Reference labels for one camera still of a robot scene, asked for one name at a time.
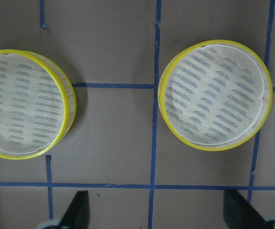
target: yellow ring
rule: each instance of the yellow ring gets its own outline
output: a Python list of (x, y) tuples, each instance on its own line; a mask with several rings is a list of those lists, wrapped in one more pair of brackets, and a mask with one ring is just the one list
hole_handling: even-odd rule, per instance
[[(23, 156), (8, 156), (8, 155), (3, 155), (0, 154), (1, 158), (4, 159), (12, 159), (12, 160), (23, 160), (23, 159), (30, 159), (30, 158), (34, 158), (37, 157), (41, 154), (44, 154), (45, 152), (47, 152), (49, 149), (51, 149), (55, 144), (57, 144), (65, 135), (67, 132), (65, 132), (67, 126), (68, 126), (68, 119), (69, 119), (69, 100), (68, 100), (68, 96), (66, 94), (65, 88), (61, 82), (61, 80), (59, 79), (59, 77), (57, 76), (57, 74), (55, 73), (55, 71), (47, 64), (45, 63), (43, 60), (41, 60), (40, 58), (34, 56), (32, 53), (34, 52), (28, 52), (28, 51), (19, 51), (19, 50), (13, 50), (13, 49), (5, 49), (5, 50), (0, 50), (0, 54), (17, 54), (17, 55), (21, 55), (24, 56), (34, 62), (36, 62), (39, 66), (41, 66), (49, 75), (50, 77), (54, 80), (54, 82), (57, 84), (58, 89), (60, 91), (61, 97), (62, 97), (62, 101), (63, 101), (63, 121), (62, 121), (62, 125), (60, 128), (60, 131), (57, 135), (57, 137), (53, 140), (53, 142), (51, 142), (47, 147), (45, 147), (44, 149), (30, 154), (30, 155), (23, 155)], [(72, 95), (73, 95), (73, 100), (74, 100), (74, 114), (73, 114), (73, 118), (71, 120), (71, 124), (68, 128), (68, 130), (70, 129), (70, 127), (73, 124), (75, 115), (76, 115), (76, 108), (77, 108), (77, 104), (76, 104), (76, 96), (75, 96), (75, 92), (73, 89), (73, 86), (71, 84), (71, 82), (69, 81), (68, 77), (66, 76), (66, 74), (64, 73), (64, 71), (58, 66), (56, 65), (54, 62), (52, 62), (51, 60), (49, 60), (48, 58), (42, 56), (43, 58), (45, 58), (46, 60), (48, 60), (49, 62), (51, 62), (52, 64), (54, 64), (58, 70), (60, 70), (60, 72), (64, 75), (65, 79), (68, 81), (71, 91), (72, 91)]]
[[(202, 146), (202, 145), (198, 145), (198, 144), (194, 144), (190, 141), (187, 141), (185, 138), (183, 138), (173, 127), (173, 125), (171, 124), (167, 112), (166, 112), (166, 107), (165, 107), (165, 90), (166, 90), (166, 85), (167, 85), (167, 81), (169, 79), (169, 76), (171, 75), (171, 72), (173, 71), (173, 69), (175, 68), (175, 66), (179, 63), (179, 61), (186, 56), (188, 53), (192, 52), (193, 50), (206, 46), (206, 45), (210, 45), (210, 44), (227, 44), (233, 47), (239, 47), (242, 50), (246, 51), (248, 54), (252, 55), (257, 61), (258, 64), (261, 65), (261, 67), (263, 68), (263, 70), (265, 71), (265, 74), (267, 76), (267, 80), (268, 80), (268, 84), (269, 84), (269, 88), (270, 88), (270, 95), (269, 95), (269, 104), (268, 104), (268, 108), (265, 112), (265, 115), (263, 117), (263, 120), (261, 121), (261, 123), (255, 128), (255, 130), (249, 135), (247, 136), (245, 139), (239, 141), (236, 144), (230, 145), (230, 146), (226, 146), (226, 147), (221, 147), (221, 148), (215, 148), (213, 146)], [(272, 106), (272, 101), (273, 101), (273, 86), (272, 86), (272, 81), (271, 81), (271, 77), (270, 77), (270, 73), (268, 72), (265, 64), (263, 63), (263, 61), (260, 59), (260, 57), (253, 52), (251, 49), (249, 49), (248, 47), (234, 42), (234, 41), (229, 41), (229, 40), (210, 40), (210, 41), (205, 41), (205, 42), (201, 42), (198, 43), (194, 46), (191, 46), (185, 50), (183, 50), (182, 52), (180, 52), (176, 57), (174, 57), (166, 66), (166, 68), (164, 69), (164, 72), (162, 73), (160, 82), (159, 82), (159, 89), (158, 89), (158, 105), (159, 105), (159, 109), (161, 111), (162, 117), (164, 119), (164, 121), (166, 122), (166, 124), (168, 125), (169, 129), (172, 131), (172, 133), (178, 138), (180, 139), (182, 142), (184, 142), (185, 144), (196, 148), (196, 149), (200, 149), (200, 150), (205, 150), (205, 151), (222, 151), (222, 150), (227, 150), (227, 149), (231, 149), (234, 148), (236, 146), (239, 146), (241, 144), (243, 144), (244, 142), (246, 142), (247, 140), (249, 140), (250, 138), (252, 138), (259, 130), (260, 128), (263, 126), (263, 124), (265, 123), (270, 110), (271, 110), (271, 106)]]

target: black object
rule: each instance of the black object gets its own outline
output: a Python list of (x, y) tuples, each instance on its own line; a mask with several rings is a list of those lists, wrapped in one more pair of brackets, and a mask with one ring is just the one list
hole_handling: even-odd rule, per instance
[(90, 203), (88, 191), (76, 193), (58, 226), (44, 229), (87, 229), (90, 223)]
[(223, 215), (229, 229), (275, 229), (275, 220), (265, 221), (235, 189), (224, 191)]

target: yellow basket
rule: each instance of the yellow basket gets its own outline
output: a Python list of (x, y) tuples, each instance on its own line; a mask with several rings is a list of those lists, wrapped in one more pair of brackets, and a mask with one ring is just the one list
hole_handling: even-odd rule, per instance
[(69, 131), (76, 96), (64, 71), (28, 51), (0, 50), (0, 157), (29, 159)]
[[(256, 80), (244, 64), (251, 66)], [(240, 75), (241, 70), (250, 77)], [(261, 92), (259, 98), (251, 98), (251, 84)], [(169, 129), (187, 145), (206, 151), (227, 150), (253, 137), (266, 121), (272, 99), (273, 87), (265, 64), (246, 46), (228, 40), (206, 41), (185, 49), (166, 66), (158, 86), (159, 109)], [(193, 111), (197, 106), (201, 112)]]

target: round container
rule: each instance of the round container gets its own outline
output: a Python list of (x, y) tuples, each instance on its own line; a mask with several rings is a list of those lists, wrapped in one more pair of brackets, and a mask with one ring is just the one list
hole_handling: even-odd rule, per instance
[(158, 105), (182, 142), (227, 150), (253, 137), (266, 121), (273, 87), (262, 60), (228, 40), (196, 44), (175, 56), (158, 86)]
[(0, 50), (0, 157), (39, 156), (69, 131), (76, 96), (62, 69), (28, 51)]

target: white mesh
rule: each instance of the white mesh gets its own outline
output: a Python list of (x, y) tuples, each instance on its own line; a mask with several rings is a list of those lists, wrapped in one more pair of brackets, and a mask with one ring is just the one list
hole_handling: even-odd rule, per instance
[(37, 63), (0, 54), (0, 151), (23, 155), (47, 147), (63, 121), (60, 91)]
[(165, 108), (186, 140), (214, 146), (246, 133), (258, 119), (265, 84), (257, 63), (242, 50), (221, 44), (200, 47), (173, 69)]

